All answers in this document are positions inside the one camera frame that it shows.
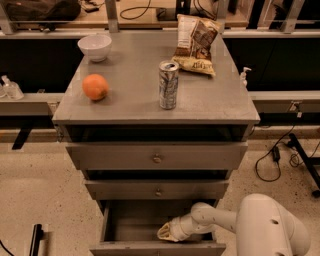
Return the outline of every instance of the black bag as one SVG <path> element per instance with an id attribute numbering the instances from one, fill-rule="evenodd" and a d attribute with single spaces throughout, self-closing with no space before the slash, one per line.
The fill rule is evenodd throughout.
<path id="1" fill-rule="evenodd" d="M 44 24 L 51 24 L 48 26 L 50 30 L 55 29 L 55 23 L 72 21 L 81 12 L 78 0 L 1 0 L 1 2 L 11 21 L 43 21 Z"/>

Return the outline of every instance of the gray countertop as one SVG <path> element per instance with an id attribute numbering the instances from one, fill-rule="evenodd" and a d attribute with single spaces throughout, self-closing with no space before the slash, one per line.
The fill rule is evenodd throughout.
<path id="1" fill-rule="evenodd" d="M 221 38 L 212 44 L 215 77 L 180 71 L 177 106 L 159 106 L 159 63 L 177 47 L 177 31 L 121 31 L 111 34 L 108 58 L 80 63 L 54 115 L 56 124 L 254 124 L 259 116 Z M 82 91 L 82 79 L 104 76 L 108 96 L 91 101 Z"/>

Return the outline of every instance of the drawer knob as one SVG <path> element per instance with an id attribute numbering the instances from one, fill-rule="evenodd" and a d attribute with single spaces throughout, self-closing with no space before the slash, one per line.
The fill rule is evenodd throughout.
<path id="1" fill-rule="evenodd" d="M 161 156 L 160 156 L 160 155 L 155 154 L 155 155 L 153 156 L 153 162 L 155 162 L 156 164 L 160 164 L 161 161 L 162 161 L 162 159 L 161 159 Z"/>
<path id="2" fill-rule="evenodd" d="M 161 192 L 160 188 L 157 189 L 157 191 L 156 191 L 155 194 L 156 194 L 156 196 L 158 196 L 158 197 L 162 196 L 162 192 Z"/>

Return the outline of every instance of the drawer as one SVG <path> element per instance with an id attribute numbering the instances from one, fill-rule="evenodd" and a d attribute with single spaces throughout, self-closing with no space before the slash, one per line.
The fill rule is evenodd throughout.
<path id="1" fill-rule="evenodd" d="M 214 234 L 194 235 L 179 243 L 160 241 L 157 231 L 173 217 L 190 211 L 192 200 L 112 200 L 104 210 L 99 244 L 93 255 L 111 256 L 220 256 L 226 246 Z"/>
<path id="2" fill-rule="evenodd" d="M 94 200 L 130 199 L 221 199 L 228 187 L 225 180 L 103 180 L 86 181 L 85 185 Z"/>
<path id="3" fill-rule="evenodd" d="M 211 144 L 71 143 L 68 153 L 78 170 L 237 169 L 246 142 Z"/>

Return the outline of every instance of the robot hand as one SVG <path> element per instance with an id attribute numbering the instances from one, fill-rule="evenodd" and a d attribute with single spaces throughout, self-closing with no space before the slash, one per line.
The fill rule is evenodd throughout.
<path id="1" fill-rule="evenodd" d="M 158 237 L 182 241 L 192 234 L 211 232 L 214 224 L 236 234 L 238 256 L 303 256 L 310 248 L 303 223 L 261 194 L 245 197 L 238 212 L 196 203 L 189 214 L 176 217 L 159 229 Z"/>

